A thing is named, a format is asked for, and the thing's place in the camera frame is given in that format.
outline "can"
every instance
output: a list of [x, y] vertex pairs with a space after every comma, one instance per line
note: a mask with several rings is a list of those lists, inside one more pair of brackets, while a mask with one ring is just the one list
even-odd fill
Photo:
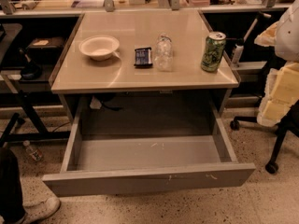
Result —
[[206, 38], [206, 47], [201, 67], [208, 72], [218, 69], [226, 44], [226, 35], [221, 32], [211, 32]]

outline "shoe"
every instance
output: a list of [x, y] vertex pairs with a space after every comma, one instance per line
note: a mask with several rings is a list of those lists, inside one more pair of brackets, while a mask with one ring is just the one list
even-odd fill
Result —
[[56, 197], [48, 198], [45, 202], [24, 206], [26, 215], [21, 224], [30, 224], [37, 220], [47, 219], [52, 216], [60, 207], [60, 200]]

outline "white bowl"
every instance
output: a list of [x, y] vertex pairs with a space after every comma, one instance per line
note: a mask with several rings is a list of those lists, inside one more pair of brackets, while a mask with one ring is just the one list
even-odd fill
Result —
[[95, 35], [83, 40], [78, 48], [82, 54], [93, 60], [103, 61], [110, 58], [119, 46], [119, 40], [113, 36]]

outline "floor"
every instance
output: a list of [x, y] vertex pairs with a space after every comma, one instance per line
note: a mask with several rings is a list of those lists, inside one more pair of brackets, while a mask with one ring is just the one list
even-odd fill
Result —
[[[7, 118], [2, 112], [0, 131]], [[40, 111], [50, 131], [69, 129], [66, 117]], [[233, 223], [233, 224], [297, 224], [299, 219], [299, 146], [298, 139], [288, 133], [278, 157], [279, 170], [268, 174], [268, 162], [276, 136], [275, 128], [242, 122], [232, 131], [229, 122], [234, 115], [254, 115], [252, 108], [225, 110], [222, 118], [239, 162], [253, 162], [256, 170], [249, 180], [237, 188], [194, 189], [139, 195], [101, 195], [61, 198], [59, 211], [42, 224], [73, 223]], [[30, 121], [22, 127], [32, 129]], [[43, 201], [54, 194], [44, 185], [44, 174], [58, 173], [64, 157], [65, 141], [37, 142], [44, 160], [34, 162], [20, 144], [11, 146], [19, 158], [25, 204]]]

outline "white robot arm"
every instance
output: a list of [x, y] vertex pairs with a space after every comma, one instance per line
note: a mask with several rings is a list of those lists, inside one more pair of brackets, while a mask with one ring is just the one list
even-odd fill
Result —
[[293, 2], [278, 22], [275, 53], [286, 61], [299, 63], [299, 0]]

